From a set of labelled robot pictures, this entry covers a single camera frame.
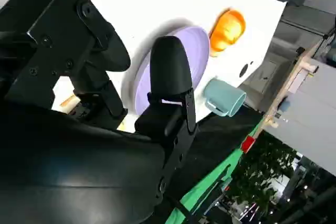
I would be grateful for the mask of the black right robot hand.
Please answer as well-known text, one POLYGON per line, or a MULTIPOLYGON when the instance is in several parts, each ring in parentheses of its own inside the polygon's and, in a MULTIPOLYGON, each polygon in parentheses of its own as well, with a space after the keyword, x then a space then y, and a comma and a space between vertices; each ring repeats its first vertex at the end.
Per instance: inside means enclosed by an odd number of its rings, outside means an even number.
POLYGON ((1 8, 1 223, 144 223, 197 129, 188 58, 174 36, 150 54, 149 107, 135 132, 108 71, 130 67, 91 0, 1 8))

